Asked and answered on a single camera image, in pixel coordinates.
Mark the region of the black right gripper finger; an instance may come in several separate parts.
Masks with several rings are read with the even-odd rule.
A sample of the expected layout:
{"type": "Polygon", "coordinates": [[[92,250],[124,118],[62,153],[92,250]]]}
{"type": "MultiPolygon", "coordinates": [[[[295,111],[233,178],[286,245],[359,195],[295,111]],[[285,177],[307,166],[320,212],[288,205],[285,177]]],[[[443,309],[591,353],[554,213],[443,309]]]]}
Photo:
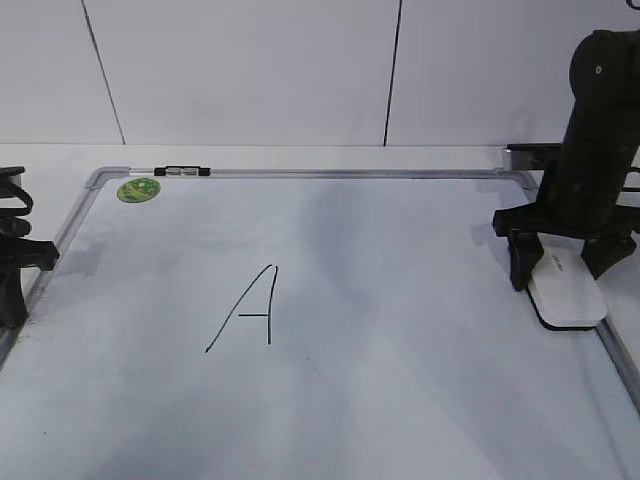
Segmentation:
{"type": "Polygon", "coordinates": [[[630,235],[616,234],[586,240],[581,257],[597,280],[613,265],[632,255],[635,249],[636,242],[630,235]]]}
{"type": "Polygon", "coordinates": [[[510,281],[515,291],[522,291],[531,279],[532,271],[544,255],[536,233],[511,232],[507,236],[510,258],[510,281]]]}

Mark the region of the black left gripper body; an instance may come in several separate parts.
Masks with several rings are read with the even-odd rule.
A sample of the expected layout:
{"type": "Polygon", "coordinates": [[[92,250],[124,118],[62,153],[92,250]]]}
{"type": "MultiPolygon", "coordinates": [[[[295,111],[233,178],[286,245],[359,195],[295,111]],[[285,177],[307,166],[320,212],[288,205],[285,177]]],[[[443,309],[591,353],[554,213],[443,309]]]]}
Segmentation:
{"type": "Polygon", "coordinates": [[[60,257],[58,249],[51,241],[11,237],[1,238],[0,254],[2,273],[23,268],[51,271],[60,257]]]}

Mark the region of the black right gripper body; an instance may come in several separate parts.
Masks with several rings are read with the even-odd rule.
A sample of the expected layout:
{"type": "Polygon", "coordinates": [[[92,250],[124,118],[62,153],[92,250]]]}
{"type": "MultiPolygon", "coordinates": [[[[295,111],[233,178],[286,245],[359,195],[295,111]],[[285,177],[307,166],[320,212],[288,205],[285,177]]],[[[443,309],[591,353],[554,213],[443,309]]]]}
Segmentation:
{"type": "Polygon", "coordinates": [[[639,209],[617,203],[637,150],[562,146],[559,160],[543,174],[535,201],[497,210],[494,232],[499,237],[518,231],[569,238],[638,232],[639,209]]]}

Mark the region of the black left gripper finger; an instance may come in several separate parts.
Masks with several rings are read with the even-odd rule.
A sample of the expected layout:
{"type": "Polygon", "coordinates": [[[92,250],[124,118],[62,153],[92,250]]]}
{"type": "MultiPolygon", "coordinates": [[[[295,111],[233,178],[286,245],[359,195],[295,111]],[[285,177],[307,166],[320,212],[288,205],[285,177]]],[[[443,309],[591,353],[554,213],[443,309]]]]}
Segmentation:
{"type": "Polygon", "coordinates": [[[1,273],[1,325],[21,328],[27,318],[19,269],[1,273]]]}

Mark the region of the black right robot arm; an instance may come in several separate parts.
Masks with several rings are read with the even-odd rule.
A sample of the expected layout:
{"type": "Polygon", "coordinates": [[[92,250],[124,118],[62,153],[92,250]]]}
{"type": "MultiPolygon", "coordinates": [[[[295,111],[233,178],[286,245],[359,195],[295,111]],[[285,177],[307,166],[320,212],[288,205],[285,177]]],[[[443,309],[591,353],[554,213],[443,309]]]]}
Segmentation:
{"type": "Polygon", "coordinates": [[[593,31],[573,54],[569,83],[574,106],[534,202],[493,216],[495,234],[508,241],[517,291],[542,259],[540,234],[583,241],[581,257],[594,278],[636,248],[639,210],[618,198],[639,149],[638,32],[593,31]]]}

